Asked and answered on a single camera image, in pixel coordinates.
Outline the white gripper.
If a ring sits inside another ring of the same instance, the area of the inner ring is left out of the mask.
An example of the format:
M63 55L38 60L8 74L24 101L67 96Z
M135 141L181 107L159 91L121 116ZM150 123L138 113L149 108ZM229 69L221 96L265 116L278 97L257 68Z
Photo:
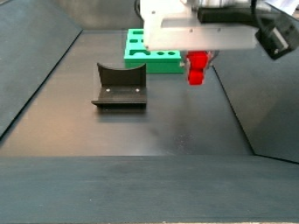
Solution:
M247 0L141 0L145 20L145 47L150 51L179 50L181 67L187 70L186 51L210 51L211 67L218 50L251 49L257 45L255 29L243 24L203 24L198 9L225 9Z

